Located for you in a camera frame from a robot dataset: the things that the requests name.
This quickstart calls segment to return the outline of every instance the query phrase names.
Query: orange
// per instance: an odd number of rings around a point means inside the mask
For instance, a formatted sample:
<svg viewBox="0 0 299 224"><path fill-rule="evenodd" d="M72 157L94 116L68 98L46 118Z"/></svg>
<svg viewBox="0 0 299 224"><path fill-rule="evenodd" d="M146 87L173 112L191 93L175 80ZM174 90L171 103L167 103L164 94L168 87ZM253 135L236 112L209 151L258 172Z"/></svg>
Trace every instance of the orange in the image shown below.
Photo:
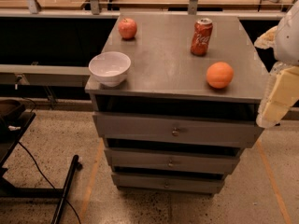
<svg viewBox="0 0 299 224"><path fill-rule="evenodd" d="M216 89L227 87L234 76L234 69L224 62L213 63L206 70L207 83Z"/></svg>

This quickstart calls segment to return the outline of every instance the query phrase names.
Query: gray drawer unit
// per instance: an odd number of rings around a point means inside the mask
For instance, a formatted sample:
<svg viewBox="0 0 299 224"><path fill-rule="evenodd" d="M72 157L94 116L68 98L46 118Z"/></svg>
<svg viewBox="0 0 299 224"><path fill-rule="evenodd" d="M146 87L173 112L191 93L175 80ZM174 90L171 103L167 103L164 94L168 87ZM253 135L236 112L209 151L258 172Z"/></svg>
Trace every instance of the gray drawer unit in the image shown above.
<svg viewBox="0 0 299 224"><path fill-rule="evenodd" d="M116 25L103 49L130 57L128 77L108 88L91 76L85 88L114 184L218 193L263 131L255 120L268 73L237 17L209 17L215 33L204 57L190 53L200 16L130 17L142 33L120 40ZM218 61L235 72L222 90L206 83L206 70Z"/></svg>
<svg viewBox="0 0 299 224"><path fill-rule="evenodd" d="M120 188L160 189L167 191L215 194L221 191L221 180L186 178L181 176L113 173L113 183Z"/></svg>

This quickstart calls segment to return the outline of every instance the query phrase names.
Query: black cable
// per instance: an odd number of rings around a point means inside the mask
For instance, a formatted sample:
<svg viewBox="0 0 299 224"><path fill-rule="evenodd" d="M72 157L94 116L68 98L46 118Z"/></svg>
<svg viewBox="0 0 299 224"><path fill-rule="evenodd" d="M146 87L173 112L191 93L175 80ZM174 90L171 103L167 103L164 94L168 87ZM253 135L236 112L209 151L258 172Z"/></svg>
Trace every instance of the black cable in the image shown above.
<svg viewBox="0 0 299 224"><path fill-rule="evenodd" d="M263 1L263 0L260 0L260 2L259 2L258 11L260 11L260 10L261 10L262 1Z"/></svg>
<svg viewBox="0 0 299 224"><path fill-rule="evenodd" d="M27 149L27 147L25 147L25 146L21 143L21 141L19 141L18 143L19 143L19 145L20 145L22 148L24 148L25 151L29 154L30 158L31 158L31 159L33 160L33 162L35 163L38 172L41 173L41 175L42 175L42 176L45 178L45 180L52 186L52 188L53 188L54 190L57 190L57 189L54 187L54 185L52 185L52 183L47 179L47 177L44 175L44 173L40 170L40 168L39 168L39 166L38 166L38 164L37 164L37 162L36 162L35 157L31 154L31 152ZM66 201L66 203L72 208L72 210L74 211L74 213L75 213L75 215L76 215L76 217L77 217L78 223L81 224L80 217L78 216L78 213L77 213L75 207L74 207L74 206L73 206L67 199L65 199L65 201Z"/></svg>
<svg viewBox="0 0 299 224"><path fill-rule="evenodd" d="M34 107L30 110L30 113L32 113L36 109L36 106L37 106L36 102L34 102L32 99L25 98L25 97L22 97L22 99L30 101L31 103L34 104Z"/></svg>

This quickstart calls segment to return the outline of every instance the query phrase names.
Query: drawer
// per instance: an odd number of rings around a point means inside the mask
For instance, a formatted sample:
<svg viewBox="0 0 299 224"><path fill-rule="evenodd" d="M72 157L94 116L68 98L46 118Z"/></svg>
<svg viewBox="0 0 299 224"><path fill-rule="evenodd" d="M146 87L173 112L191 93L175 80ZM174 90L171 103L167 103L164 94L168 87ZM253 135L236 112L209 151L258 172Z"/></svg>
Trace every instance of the drawer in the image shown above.
<svg viewBox="0 0 299 224"><path fill-rule="evenodd" d="M165 115L170 117L193 117L211 119L256 119L257 105L248 103L208 101L209 97L170 97L96 95L94 101L99 112Z"/></svg>
<svg viewBox="0 0 299 224"><path fill-rule="evenodd" d="M96 112L99 136L171 143L252 147L263 129L254 121Z"/></svg>
<svg viewBox="0 0 299 224"><path fill-rule="evenodd" d="M174 152L177 154L180 153L188 155L198 154L206 157L218 158L238 158L240 157L242 150L244 150L240 147L208 146L199 144L181 144L132 139L104 138L103 141L105 147L109 148L124 148L127 150L142 149L145 151Z"/></svg>
<svg viewBox="0 0 299 224"><path fill-rule="evenodd" d="M112 179L117 187L123 188L159 189L205 194L219 193L224 185L222 180L135 173L113 173Z"/></svg>
<svg viewBox="0 0 299 224"><path fill-rule="evenodd" d="M168 171L226 174L233 172L239 158L144 149L106 148L110 166Z"/></svg>

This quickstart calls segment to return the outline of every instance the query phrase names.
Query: table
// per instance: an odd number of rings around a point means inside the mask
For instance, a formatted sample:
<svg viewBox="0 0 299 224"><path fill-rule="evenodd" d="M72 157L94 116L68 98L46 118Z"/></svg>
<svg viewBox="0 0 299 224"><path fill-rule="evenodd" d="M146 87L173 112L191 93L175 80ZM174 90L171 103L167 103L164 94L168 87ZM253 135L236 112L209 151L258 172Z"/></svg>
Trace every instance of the table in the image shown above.
<svg viewBox="0 0 299 224"><path fill-rule="evenodd" d="M34 112L23 112L16 120L15 126L21 127L20 130L9 132L1 136L0 141L0 197L5 198L45 198L58 199L56 210L52 219L52 224L58 224L64 210L64 205L70 189L74 173L80 167L78 155L73 157L67 177L62 189L42 189L42 188L17 188L6 180L3 175L7 171L3 165L16 145L19 144L21 137L36 117Z"/></svg>
<svg viewBox="0 0 299 224"><path fill-rule="evenodd" d="M73 9L82 10L89 0L37 0L42 9ZM100 0L101 7L107 7L106 0ZM279 3L262 2L262 9L278 9L288 7L292 0L282 0ZM187 7L189 0L113 0L113 7L132 8L168 8ZM255 9L259 7L260 0L198 0L199 7L220 7L234 9ZM26 0L0 0L0 8L28 8Z"/></svg>
<svg viewBox="0 0 299 224"><path fill-rule="evenodd" d="M128 78L111 89L90 77L85 88L114 184L220 192L263 132L255 119L268 73L249 37L237 17L210 16L214 30L200 57L190 46L201 16L122 14L119 20L124 17L136 21L135 39L122 40L115 25L103 52L130 57ZM207 68L218 61L235 70L223 90L206 83Z"/></svg>

